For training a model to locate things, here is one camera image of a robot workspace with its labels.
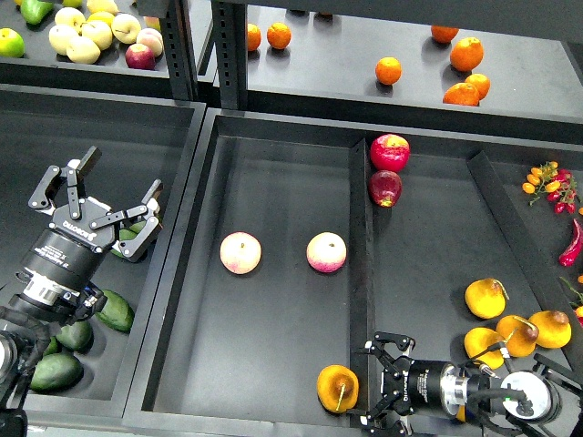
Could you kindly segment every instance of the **pepper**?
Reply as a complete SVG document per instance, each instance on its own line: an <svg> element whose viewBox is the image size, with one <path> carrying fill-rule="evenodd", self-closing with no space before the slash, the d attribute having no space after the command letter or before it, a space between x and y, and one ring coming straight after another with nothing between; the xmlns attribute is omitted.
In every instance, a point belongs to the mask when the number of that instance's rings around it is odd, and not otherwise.
<svg viewBox="0 0 583 437"><path fill-rule="evenodd" d="M20 5L20 14L30 25L38 25L43 18L53 11L55 4L39 0L23 0Z"/></svg>
<svg viewBox="0 0 583 437"><path fill-rule="evenodd" d="M572 266L582 247L583 232L581 232L581 225L576 218L573 218L573 238L565 251L558 257L558 263L564 267Z"/></svg>

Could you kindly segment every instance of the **yellow pear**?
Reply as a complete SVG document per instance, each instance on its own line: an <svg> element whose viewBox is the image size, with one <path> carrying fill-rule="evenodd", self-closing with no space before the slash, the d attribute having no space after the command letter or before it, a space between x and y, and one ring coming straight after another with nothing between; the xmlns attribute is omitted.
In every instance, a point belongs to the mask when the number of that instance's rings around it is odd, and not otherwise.
<svg viewBox="0 0 583 437"><path fill-rule="evenodd" d="M528 321L537 325L537 344L543 348L562 348L571 340L571 324L564 312L539 311L530 316Z"/></svg>
<svg viewBox="0 0 583 437"><path fill-rule="evenodd" d="M467 353L468 358L473 358L503 339L504 337L495 330L478 326L471 329L464 337L465 353ZM504 364L504 358L502 358L502 352L500 351L488 352L478 357L477 360L485 362L491 369L497 369Z"/></svg>
<svg viewBox="0 0 583 437"><path fill-rule="evenodd" d="M467 307L482 319L492 319L502 314L507 299L502 282L494 278L477 280L465 289Z"/></svg>

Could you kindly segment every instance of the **cherry tomato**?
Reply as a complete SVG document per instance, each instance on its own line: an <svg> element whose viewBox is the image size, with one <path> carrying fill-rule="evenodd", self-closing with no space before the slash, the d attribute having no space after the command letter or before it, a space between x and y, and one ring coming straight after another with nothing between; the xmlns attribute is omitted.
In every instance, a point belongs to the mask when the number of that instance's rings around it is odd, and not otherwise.
<svg viewBox="0 0 583 437"><path fill-rule="evenodd" d="M547 193L552 193L554 191L557 191L561 186L561 183L558 180L554 180L553 182L549 182L548 184L545 185L545 191Z"/></svg>
<svg viewBox="0 0 583 437"><path fill-rule="evenodd" d="M554 202L556 200L559 200L561 197L561 192L560 191L553 191L552 193L548 193L547 195L547 200L549 202Z"/></svg>
<svg viewBox="0 0 583 437"><path fill-rule="evenodd" d="M522 184L522 190L527 194L532 194L535 192L535 186L532 185L530 182L525 182Z"/></svg>
<svg viewBox="0 0 583 437"><path fill-rule="evenodd" d="M533 175L532 173L527 176L528 182L530 182L535 187L540 184L540 178L538 176Z"/></svg>

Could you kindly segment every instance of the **small yellow tomato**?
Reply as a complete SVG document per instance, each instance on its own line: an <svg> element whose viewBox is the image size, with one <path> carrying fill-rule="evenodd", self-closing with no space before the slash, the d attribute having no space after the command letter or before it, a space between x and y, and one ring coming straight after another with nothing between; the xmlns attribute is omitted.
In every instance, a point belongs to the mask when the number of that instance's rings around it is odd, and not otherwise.
<svg viewBox="0 0 583 437"><path fill-rule="evenodd" d="M532 185L530 182L525 182L522 184L522 190L527 194L532 194L535 192L535 186Z"/></svg>
<svg viewBox="0 0 583 437"><path fill-rule="evenodd" d="M540 184L540 178L538 176L533 175L532 173L527 176L528 182L530 182L535 187Z"/></svg>
<svg viewBox="0 0 583 437"><path fill-rule="evenodd" d="M554 193L561 187L561 183L558 180L554 180L553 182L549 182L545 185L545 191L547 193Z"/></svg>

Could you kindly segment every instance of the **fruit stem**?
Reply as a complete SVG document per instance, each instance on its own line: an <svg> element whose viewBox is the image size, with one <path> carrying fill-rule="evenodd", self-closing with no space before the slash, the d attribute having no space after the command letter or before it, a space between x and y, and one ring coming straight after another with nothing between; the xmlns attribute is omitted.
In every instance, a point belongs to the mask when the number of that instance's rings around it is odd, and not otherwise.
<svg viewBox="0 0 583 437"><path fill-rule="evenodd" d="M336 411L340 410L340 403L343 401L345 389L346 389L346 384L343 384L342 388L340 389L340 399L338 400L338 405L336 405Z"/></svg>
<svg viewBox="0 0 583 437"><path fill-rule="evenodd" d="M508 338L504 340L504 343L508 343L517 330L518 330L518 328L514 328L512 330L512 332L510 332L510 335L508 336Z"/></svg>
<svg viewBox="0 0 583 437"><path fill-rule="evenodd" d="M563 278L562 276L559 276L558 278L561 279L563 282L565 282L565 285L567 285L569 290L571 290L575 294L577 294L577 297L579 298L579 302L583 305L583 293L579 293L577 290L575 290L573 288L573 286L571 285L571 283L568 280L566 280L565 278Z"/></svg>
<svg viewBox="0 0 583 437"><path fill-rule="evenodd" d="M502 289L502 292L504 293L504 297L506 298L506 300L510 300L510 298L508 297L508 293L506 293L506 289L504 288L504 285L502 285L502 282L500 282L497 279L496 279L496 282L498 283L498 285Z"/></svg>
<svg viewBox="0 0 583 437"><path fill-rule="evenodd" d="M522 318L522 317L518 317L518 316L512 316L512 318L513 318L514 320L522 321L522 322L523 322L523 323L525 323L525 324L526 324L526 325L527 325L527 326L528 326L528 327L529 327L531 330L536 330L536 329L537 329L537 327L536 327L536 326L535 326L533 323L531 323L530 321L528 321L528 320L526 320L526 319L524 319L524 318Z"/></svg>

